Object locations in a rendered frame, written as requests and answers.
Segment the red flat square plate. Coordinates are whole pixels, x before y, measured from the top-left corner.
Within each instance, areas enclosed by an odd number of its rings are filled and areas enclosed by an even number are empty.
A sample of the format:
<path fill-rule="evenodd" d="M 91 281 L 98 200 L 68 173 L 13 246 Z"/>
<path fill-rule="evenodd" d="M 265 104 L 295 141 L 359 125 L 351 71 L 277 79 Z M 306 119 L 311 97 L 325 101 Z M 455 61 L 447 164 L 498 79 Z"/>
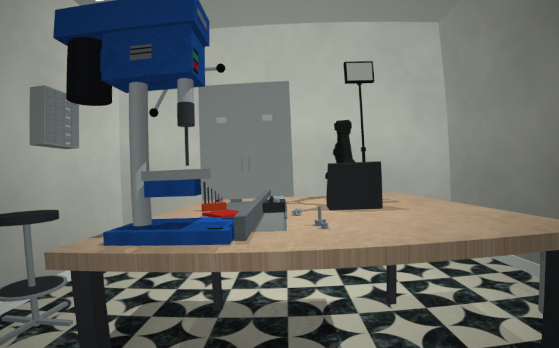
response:
<path fill-rule="evenodd" d="M 213 217 L 213 218 L 218 218 L 218 217 L 233 217 L 235 216 L 238 212 L 237 210 L 221 210 L 220 211 L 214 211 L 214 212 L 204 212 L 202 213 L 203 216 L 209 216 L 209 217 Z"/>

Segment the red drill bit holder with black bits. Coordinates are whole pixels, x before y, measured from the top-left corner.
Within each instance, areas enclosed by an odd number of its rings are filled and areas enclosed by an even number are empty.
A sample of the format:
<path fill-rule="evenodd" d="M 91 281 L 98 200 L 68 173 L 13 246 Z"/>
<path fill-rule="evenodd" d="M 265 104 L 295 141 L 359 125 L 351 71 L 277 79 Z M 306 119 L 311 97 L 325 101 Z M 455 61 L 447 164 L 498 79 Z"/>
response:
<path fill-rule="evenodd" d="M 218 194 L 218 200 L 219 200 L 219 194 Z M 207 212 L 207 211 L 214 211 L 214 210 L 226 210 L 227 209 L 227 205 L 226 202 L 216 202 L 216 192 L 215 192 L 215 203 L 213 203 L 213 199 L 212 199 L 212 203 L 210 203 L 209 200 L 209 187 L 208 187 L 208 204 L 206 204 L 206 183 L 204 182 L 204 203 L 202 204 L 202 211 L 203 212 Z"/>

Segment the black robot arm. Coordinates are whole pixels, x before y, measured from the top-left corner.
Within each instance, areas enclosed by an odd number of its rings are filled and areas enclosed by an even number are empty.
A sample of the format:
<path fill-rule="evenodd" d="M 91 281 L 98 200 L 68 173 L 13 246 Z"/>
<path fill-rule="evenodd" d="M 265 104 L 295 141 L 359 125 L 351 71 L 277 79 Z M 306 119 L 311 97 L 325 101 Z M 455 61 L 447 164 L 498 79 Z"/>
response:
<path fill-rule="evenodd" d="M 335 144 L 333 155 L 336 156 L 336 163 L 355 162 L 352 157 L 349 134 L 351 132 L 350 120 L 336 121 L 334 128 L 337 131 L 338 141 Z M 343 157 L 341 157 L 343 156 Z"/>

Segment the blue drill press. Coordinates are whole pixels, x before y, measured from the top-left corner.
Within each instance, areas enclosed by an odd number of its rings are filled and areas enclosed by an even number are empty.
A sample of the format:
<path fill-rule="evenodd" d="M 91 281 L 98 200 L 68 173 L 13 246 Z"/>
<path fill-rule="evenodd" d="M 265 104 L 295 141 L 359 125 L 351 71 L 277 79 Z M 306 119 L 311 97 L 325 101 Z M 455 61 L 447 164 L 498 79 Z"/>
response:
<path fill-rule="evenodd" d="M 233 217 L 152 219 L 149 198 L 197 196 L 201 179 L 227 178 L 226 169 L 149 169 L 148 91 L 163 90 L 149 112 L 156 117 L 166 92 L 177 89 L 177 126 L 185 128 L 189 165 L 194 87 L 205 86 L 205 71 L 225 71 L 221 63 L 205 67 L 210 33 L 200 1 L 115 0 L 57 9 L 53 38 L 68 46 L 67 101 L 102 106 L 112 103 L 112 86 L 129 93 L 132 223 L 103 232 L 104 246 L 230 245 Z"/>

